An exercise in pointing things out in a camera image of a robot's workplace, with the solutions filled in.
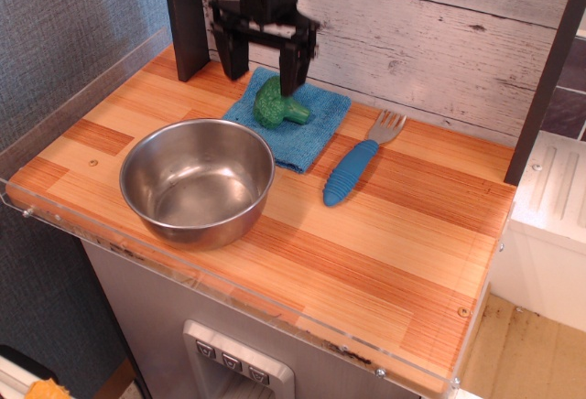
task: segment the metal bowl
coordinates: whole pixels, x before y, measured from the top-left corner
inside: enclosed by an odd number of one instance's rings
[[[275,175],[256,132],[216,119],[179,122],[141,140],[120,171],[120,189],[156,235],[201,250],[248,232]]]

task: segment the blue cloth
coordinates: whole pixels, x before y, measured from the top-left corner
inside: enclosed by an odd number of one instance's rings
[[[277,75],[271,70],[257,68],[242,99],[223,118],[243,124],[263,136],[278,166],[305,173],[348,113],[351,100],[305,83],[293,98],[311,111],[308,122],[301,125],[283,121],[275,129],[266,129],[253,116],[255,97],[263,84]]]

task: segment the toy broccoli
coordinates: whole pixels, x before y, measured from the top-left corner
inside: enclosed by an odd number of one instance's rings
[[[275,129],[283,120],[305,124],[310,111],[293,97],[281,95],[281,81],[271,77],[256,94],[253,108],[255,120],[267,129]]]

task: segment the bowl rim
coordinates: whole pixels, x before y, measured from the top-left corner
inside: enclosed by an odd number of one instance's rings
[[[173,224],[157,221],[155,219],[152,219],[149,216],[146,216],[145,213],[143,213],[141,210],[139,210],[136,207],[136,205],[133,202],[131,202],[131,200],[127,197],[127,193],[126,193],[126,186],[124,184],[124,177],[125,177],[125,172],[128,169],[128,165],[130,164],[130,160],[132,158],[132,155],[135,154],[136,152],[138,152],[142,147],[146,146],[150,140],[152,140],[153,138],[157,137],[160,134],[163,134],[163,133],[168,132],[172,129],[175,129],[176,127],[187,126],[187,125],[191,125],[191,124],[196,124],[196,125],[197,124],[205,124],[205,123],[216,123],[216,124],[222,124],[222,125],[230,125],[232,127],[238,128],[244,132],[247,132],[248,134],[250,134],[251,136],[256,138],[261,143],[261,145],[265,148],[267,153],[270,155],[270,159],[271,159],[271,172],[270,172],[270,177],[266,183],[265,189],[258,196],[258,198],[255,199],[255,201],[252,204],[250,204],[248,207],[246,207],[245,209],[239,211],[238,213],[234,214],[233,216],[231,216],[229,218],[223,219],[221,221],[213,222],[213,223],[207,223],[207,224],[203,224],[203,225],[173,225]],[[157,129],[156,131],[148,134],[147,136],[143,137],[140,141],[138,141],[135,144],[135,146],[132,149],[130,149],[130,151],[128,152],[128,154],[125,157],[124,162],[122,163],[122,166],[120,167],[120,174],[118,177],[118,182],[119,182],[120,191],[122,192],[122,197],[124,198],[126,204],[128,205],[128,207],[131,208],[132,211],[134,211],[144,221],[148,221],[158,227],[171,229],[171,230],[179,230],[179,231],[203,230],[203,229],[213,228],[213,227],[216,227],[219,225],[223,225],[227,222],[238,219],[240,216],[247,213],[252,208],[256,207],[260,202],[262,202],[265,199],[266,195],[268,194],[268,191],[270,190],[270,188],[273,184],[273,180],[275,179],[275,169],[276,169],[275,155],[273,154],[273,151],[272,151],[271,147],[268,145],[268,143],[266,142],[265,138],[263,138],[263,136],[261,136],[258,132],[254,131],[253,129],[251,129],[247,126],[244,126],[243,124],[231,122],[230,120],[225,120],[222,118],[194,118],[194,119],[189,119],[189,120],[181,120],[179,122],[163,126],[159,129]]]

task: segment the blue fork handle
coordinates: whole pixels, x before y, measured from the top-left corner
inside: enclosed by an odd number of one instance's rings
[[[378,150],[375,140],[364,140],[346,154],[331,172],[323,189],[323,203],[336,205],[348,196]]]

